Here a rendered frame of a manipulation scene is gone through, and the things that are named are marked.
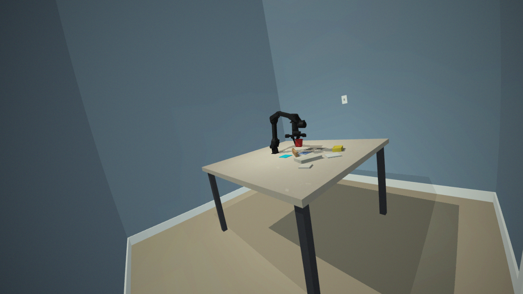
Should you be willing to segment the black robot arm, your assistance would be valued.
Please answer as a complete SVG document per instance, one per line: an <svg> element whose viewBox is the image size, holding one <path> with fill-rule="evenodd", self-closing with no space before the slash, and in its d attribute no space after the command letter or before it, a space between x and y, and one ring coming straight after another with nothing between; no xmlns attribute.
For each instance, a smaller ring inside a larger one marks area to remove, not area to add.
<svg viewBox="0 0 523 294"><path fill-rule="evenodd" d="M272 136L273 136L271 145L270 145L270 149L272 149L271 154L279 153L278 148L277 148L279 146L279 139L277 139L277 122L278 122L278 118L280 116L289 118L291 120L290 123L292 123L293 128L306 128L305 120L301 120L299 118L298 114L290 114L287 112L277 111L275 114L270 116L270 122L272 124ZM293 131L293 136L299 136L299 135L301 135L301 131L299 131L299 130Z"/></svg>

